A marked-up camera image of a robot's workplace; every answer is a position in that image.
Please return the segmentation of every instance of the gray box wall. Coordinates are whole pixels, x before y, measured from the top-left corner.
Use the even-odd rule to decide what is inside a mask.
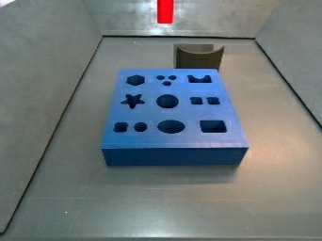
[[[255,38],[281,0],[176,0],[175,22],[158,24],[156,0],[84,0],[106,36]]]
[[[322,1],[286,0],[257,41],[322,125]]]
[[[0,23],[1,233],[102,36],[80,0],[16,1]]]

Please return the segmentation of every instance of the red stripe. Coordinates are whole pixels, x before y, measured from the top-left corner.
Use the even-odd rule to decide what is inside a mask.
[[[158,23],[174,23],[175,0],[158,0]]]

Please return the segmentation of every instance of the blue foam block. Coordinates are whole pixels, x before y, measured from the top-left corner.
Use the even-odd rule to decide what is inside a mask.
[[[247,139],[215,70],[123,70],[104,130],[107,165],[238,165]]]

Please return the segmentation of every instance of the star-shaped hole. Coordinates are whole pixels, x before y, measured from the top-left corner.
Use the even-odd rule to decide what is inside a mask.
[[[142,94],[138,95],[126,95],[126,101],[120,102],[122,104],[128,104],[130,108],[134,109],[136,104],[144,104],[144,101],[140,99]]]

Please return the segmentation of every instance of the square hole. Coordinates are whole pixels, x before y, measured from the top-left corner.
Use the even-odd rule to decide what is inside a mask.
[[[219,99],[216,97],[207,97],[208,104],[220,104]]]
[[[127,122],[118,122],[115,124],[115,132],[118,132],[118,133],[127,132],[127,127],[128,127]]]
[[[200,120],[203,133],[226,133],[226,123],[222,120]]]
[[[203,104],[203,99],[200,97],[190,98],[191,104]]]

